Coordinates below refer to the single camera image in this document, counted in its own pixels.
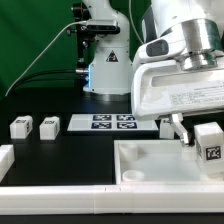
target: green wall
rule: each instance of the green wall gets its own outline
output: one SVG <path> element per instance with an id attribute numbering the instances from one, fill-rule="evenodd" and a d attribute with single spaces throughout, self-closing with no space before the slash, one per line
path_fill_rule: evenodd
<path id="1" fill-rule="evenodd" d="M 150 1 L 132 1 L 134 21 L 140 31 L 141 16 Z M 0 98 L 56 34 L 65 25 L 74 22 L 70 8 L 73 3 L 79 2 L 78 0 L 0 1 Z M 129 17 L 128 0 L 111 0 L 111 5 Z M 130 39 L 130 57 L 133 59 L 140 43 L 132 29 Z M 64 33 L 28 74 L 51 69 L 72 69 L 76 66 L 76 59 L 76 38 L 67 37 Z"/>

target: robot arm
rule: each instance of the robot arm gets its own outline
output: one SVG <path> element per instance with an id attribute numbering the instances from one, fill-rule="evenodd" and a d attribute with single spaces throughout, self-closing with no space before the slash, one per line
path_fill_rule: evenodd
<path id="1" fill-rule="evenodd" d="M 83 0 L 83 3 L 91 19 L 80 26 L 79 33 L 87 39 L 90 36 L 91 41 L 81 41 L 81 44 L 87 49 L 88 42 L 95 42 L 94 60 L 88 66 L 84 94 L 105 101 L 129 99 L 133 77 L 129 21 L 112 9 L 109 0 Z"/>
<path id="2" fill-rule="evenodd" d="M 86 21 L 85 24 L 77 24 L 76 30 L 72 30 L 71 27 L 67 30 L 69 36 L 71 36 L 72 33 L 75 33 L 77 36 L 78 62 L 76 74 L 85 78 L 89 71 L 85 63 L 83 51 L 89 49 L 90 44 L 95 41 L 96 35 L 119 34 L 120 28 L 116 20 L 91 19 L 90 12 L 83 3 L 73 4 L 72 12 L 76 22 L 82 20 Z"/>
<path id="3" fill-rule="evenodd" d="M 174 115 L 200 115 L 224 107 L 223 19 L 217 4 L 152 0 L 157 39 L 142 45 L 134 59 L 133 114 L 138 119 L 168 118 L 182 140 L 186 130 Z"/>

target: small white box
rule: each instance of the small white box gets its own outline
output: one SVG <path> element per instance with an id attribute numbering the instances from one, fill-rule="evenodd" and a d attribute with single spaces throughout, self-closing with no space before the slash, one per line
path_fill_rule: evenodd
<path id="1" fill-rule="evenodd" d="M 0 182 L 15 161 L 13 145 L 2 145 L 0 147 Z"/>
<path id="2" fill-rule="evenodd" d="M 40 125 L 41 140 L 55 140 L 60 131 L 60 119 L 58 117 L 47 117 Z"/>
<path id="3" fill-rule="evenodd" d="M 25 139 L 33 130 L 33 119 L 31 116 L 17 117 L 10 124 L 10 133 L 12 139 Z"/>
<path id="4" fill-rule="evenodd" d="M 203 173 L 212 174 L 224 171 L 224 136 L 216 122 L 194 127 L 198 165 Z"/>

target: black table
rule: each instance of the black table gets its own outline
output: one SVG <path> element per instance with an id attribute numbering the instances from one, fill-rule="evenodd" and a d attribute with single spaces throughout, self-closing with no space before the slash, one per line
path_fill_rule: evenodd
<path id="1" fill-rule="evenodd" d="M 15 163 L 2 186 L 115 184 L 114 140 L 155 139 L 156 131 L 67 132 L 72 114 L 131 113 L 130 101 L 101 102 L 84 98 L 79 88 L 20 89 L 0 101 L 0 145 L 13 144 Z M 26 140 L 11 140 L 9 125 L 18 116 L 33 117 Z M 55 141 L 40 141 L 39 125 L 58 116 L 61 131 Z M 215 115 L 200 120 L 217 119 Z M 186 125 L 194 123 L 186 119 Z M 103 214 L 0 216 L 0 223 L 222 223 L 223 214 Z"/>

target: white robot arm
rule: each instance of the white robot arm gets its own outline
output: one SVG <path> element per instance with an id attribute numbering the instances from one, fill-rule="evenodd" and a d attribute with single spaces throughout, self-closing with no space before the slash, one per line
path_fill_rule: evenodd
<path id="1" fill-rule="evenodd" d="M 141 46 L 133 63 L 136 118 L 169 118 L 172 123 L 177 114 L 180 123 L 184 116 L 222 110 L 224 20 L 220 8 L 218 0 L 152 0 L 157 39 Z"/>
<path id="2" fill-rule="evenodd" d="M 90 12 L 93 29 L 105 21 L 115 22 L 120 29 L 116 35 L 97 35 L 94 60 L 89 65 L 89 83 L 86 95 L 106 101 L 130 97 L 133 78 L 129 59 L 129 21 L 112 9 L 109 0 L 83 0 Z"/>

